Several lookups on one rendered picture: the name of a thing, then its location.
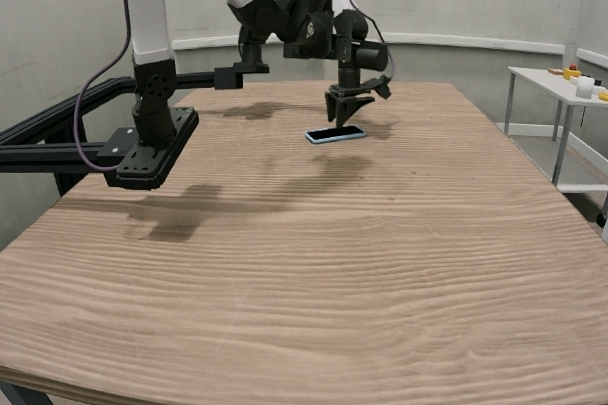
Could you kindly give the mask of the black smartphone with light blue edge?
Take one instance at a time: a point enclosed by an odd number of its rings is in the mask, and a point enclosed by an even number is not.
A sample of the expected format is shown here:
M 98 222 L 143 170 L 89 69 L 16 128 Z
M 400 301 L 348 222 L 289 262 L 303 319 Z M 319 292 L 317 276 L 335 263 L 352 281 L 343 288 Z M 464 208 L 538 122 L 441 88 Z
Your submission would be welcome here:
M 356 126 L 345 126 L 340 129 L 331 128 L 317 131 L 310 131 L 307 134 L 314 140 L 333 138 L 339 136 L 353 135 L 364 133 L 361 129 Z

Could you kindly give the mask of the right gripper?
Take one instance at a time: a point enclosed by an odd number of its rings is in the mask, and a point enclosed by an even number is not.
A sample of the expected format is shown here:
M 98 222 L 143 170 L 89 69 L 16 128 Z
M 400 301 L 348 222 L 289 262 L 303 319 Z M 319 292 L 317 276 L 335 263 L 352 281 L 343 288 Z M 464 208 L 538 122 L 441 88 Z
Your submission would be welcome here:
M 316 24 L 313 39 L 304 45 L 284 43 L 283 58 L 351 61 L 352 24 L 354 11 L 342 9 L 341 34 L 333 34 L 335 11 L 308 15 Z M 333 44 L 332 44 L 333 41 Z M 294 55 L 295 54 L 295 55 Z M 313 56 L 313 57 L 312 57 Z

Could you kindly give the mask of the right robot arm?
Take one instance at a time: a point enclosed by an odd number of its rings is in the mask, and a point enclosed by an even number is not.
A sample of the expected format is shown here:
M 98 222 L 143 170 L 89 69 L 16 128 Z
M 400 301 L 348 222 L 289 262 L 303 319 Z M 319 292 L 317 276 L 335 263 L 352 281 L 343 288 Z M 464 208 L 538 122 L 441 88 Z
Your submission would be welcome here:
M 153 178 L 195 110 L 193 106 L 168 105 L 167 100 L 177 87 L 177 76 L 170 49 L 165 0 L 127 1 L 137 84 L 136 104 L 131 113 L 138 134 L 136 143 L 116 171 L 119 177 Z M 280 41 L 296 45 L 307 44 L 315 36 L 316 24 L 307 13 L 329 11 L 331 15 L 333 6 L 333 0 L 227 1 L 238 22 L 253 33 L 274 33 Z

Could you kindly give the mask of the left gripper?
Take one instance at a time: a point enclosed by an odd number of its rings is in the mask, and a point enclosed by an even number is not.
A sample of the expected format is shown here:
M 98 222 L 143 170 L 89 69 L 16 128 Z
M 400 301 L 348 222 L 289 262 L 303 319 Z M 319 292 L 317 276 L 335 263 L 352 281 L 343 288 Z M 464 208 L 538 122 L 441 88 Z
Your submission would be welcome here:
M 371 94 L 371 90 L 367 89 L 369 87 L 365 87 L 361 83 L 359 67 L 338 66 L 338 84 L 332 84 L 328 88 L 332 91 L 332 97 L 330 92 L 324 92 L 328 122 L 333 122 L 336 118 L 336 129 L 340 129 L 360 108 L 375 102 L 373 96 L 356 97 L 360 94 Z

